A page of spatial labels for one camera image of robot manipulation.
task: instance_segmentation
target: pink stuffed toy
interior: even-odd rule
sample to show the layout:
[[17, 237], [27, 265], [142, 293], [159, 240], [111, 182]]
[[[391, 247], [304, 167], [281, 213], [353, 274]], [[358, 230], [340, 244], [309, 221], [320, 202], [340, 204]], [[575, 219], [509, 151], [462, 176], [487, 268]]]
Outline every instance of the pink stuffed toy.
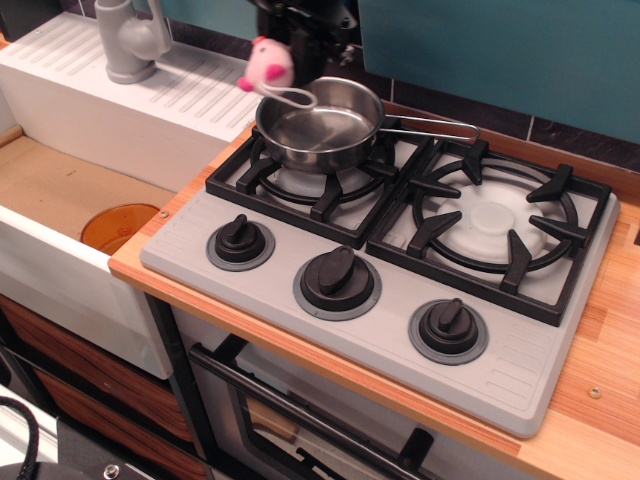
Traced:
[[265, 96], [274, 95], [270, 86], [291, 87], [294, 72], [289, 47], [267, 37], [258, 37], [252, 43], [249, 64], [244, 77], [238, 80], [238, 86], [245, 92], [255, 91]]

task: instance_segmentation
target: black burner grate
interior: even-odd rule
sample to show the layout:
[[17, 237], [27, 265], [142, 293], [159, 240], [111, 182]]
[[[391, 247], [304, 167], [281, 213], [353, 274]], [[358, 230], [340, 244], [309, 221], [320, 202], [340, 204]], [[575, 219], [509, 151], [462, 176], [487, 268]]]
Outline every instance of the black burner grate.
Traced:
[[[435, 168], [438, 160], [445, 154], [458, 157], [460, 160]], [[539, 258], [532, 258], [532, 254], [512, 229], [508, 232], [507, 238], [509, 262], [497, 264], [469, 258], [439, 240], [444, 232], [462, 218], [462, 212], [425, 218], [422, 207], [424, 200], [459, 198], [461, 192], [447, 185], [443, 181], [445, 177], [454, 172], [463, 172], [471, 183], [481, 186], [485, 168], [539, 184], [539, 187], [527, 196], [529, 203], [557, 202], [564, 212], [564, 221], [534, 215], [529, 218], [530, 224], [557, 239], [558, 243], [551, 251]], [[492, 303], [558, 326], [610, 193], [610, 187], [576, 177], [571, 167], [566, 165], [553, 170], [491, 153], [489, 145], [484, 141], [477, 141], [471, 147], [453, 142], [439, 142], [432, 150], [431, 158], [415, 170], [401, 192], [398, 202], [387, 212], [373, 232], [367, 243], [367, 252]], [[578, 225], [578, 212], [570, 194], [586, 196], [595, 201], [595, 208], [586, 228]], [[412, 209], [417, 231], [406, 248], [401, 248], [388, 243], [386, 238], [407, 208]], [[448, 262], [428, 255], [430, 250], [437, 252]], [[557, 303], [547, 304], [519, 292], [522, 280], [530, 272], [544, 269], [560, 258], [570, 259], [571, 267]], [[474, 275], [474, 271], [499, 275], [502, 279], [496, 283], [482, 275]]]
[[[417, 146], [401, 169], [394, 166], [394, 146], [399, 137]], [[270, 180], [272, 174], [286, 167], [282, 167], [268, 155], [262, 135], [254, 128], [251, 138], [207, 178], [206, 191], [316, 235], [360, 248], [399, 193], [403, 179], [408, 176], [413, 165], [429, 155], [433, 140], [422, 139], [418, 142], [415, 138], [402, 134], [381, 134], [370, 157], [358, 167], [371, 178], [366, 185], [344, 192], [338, 177], [328, 175], [324, 193], [318, 197], [309, 197], [287, 192]], [[349, 229], [334, 220], [333, 213], [339, 205], [370, 194], [377, 197], [357, 227]], [[309, 208], [298, 209], [294, 208], [295, 205]]]

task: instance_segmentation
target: wooden countertop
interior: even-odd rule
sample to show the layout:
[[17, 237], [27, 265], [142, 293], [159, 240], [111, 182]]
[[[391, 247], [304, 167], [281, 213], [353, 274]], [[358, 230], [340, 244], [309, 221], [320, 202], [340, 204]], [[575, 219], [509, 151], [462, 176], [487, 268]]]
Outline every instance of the wooden countertop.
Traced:
[[[396, 108], [390, 106], [392, 113]], [[144, 268], [147, 240], [248, 137], [244, 132], [109, 261], [113, 274], [176, 307], [541, 478], [640, 478], [640, 175], [484, 131], [493, 150], [568, 163], [622, 202], [605, 258], [539, 433], [518, 439], [366, 368]], [[597, 387], [601, 398], [589, 395]]]
[[4, 34], [2, 33], [2, 30], [0, 30], [0, 50], [2, 50], [4, 47], [6, 47], [7, 45], [9, 45], [9, 42], [7, 42], [4, 39]]

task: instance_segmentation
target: gray faucet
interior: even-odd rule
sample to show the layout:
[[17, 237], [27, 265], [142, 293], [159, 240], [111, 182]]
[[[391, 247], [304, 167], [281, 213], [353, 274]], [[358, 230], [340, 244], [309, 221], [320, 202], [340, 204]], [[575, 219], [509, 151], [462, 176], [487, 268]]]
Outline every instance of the gray faucet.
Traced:
[[152, 20], [136, 17], [131, 0], [96, 0], [96, 18], [107, 56], [107, 75], [116, 83], [149, 78], [155, 61], [171, 49], [160, 0], [147, 0]]

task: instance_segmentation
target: oven handle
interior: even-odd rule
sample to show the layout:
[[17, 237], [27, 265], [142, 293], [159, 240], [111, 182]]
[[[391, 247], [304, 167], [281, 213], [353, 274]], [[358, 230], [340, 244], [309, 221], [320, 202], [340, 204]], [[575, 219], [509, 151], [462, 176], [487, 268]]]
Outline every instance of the oven handle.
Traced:
[[395, 478], [403, 480], [435, 480], [417, 472], [433, 444], [433, 437], [429, 433], [421, 429], [415, 429], [403, 448], [400, 458], [398, 461], [394, 461], [372, 445], [368, 445], [341, 430], [330, 421], [311, 412], [304, 405], [290, 399], [282, 392], [237, 367], [234, 364], [235, 357], [247, 343], [235, 335], [229, 335], [215, 352], [211, 352], [203, 347], [202, 344], [196, 343], [189, 350], [189, 359], [244, 394], [256, 398], [278, 413], [285, 415], [308, 430], [320, 434], [335, 445], [359, 456]]

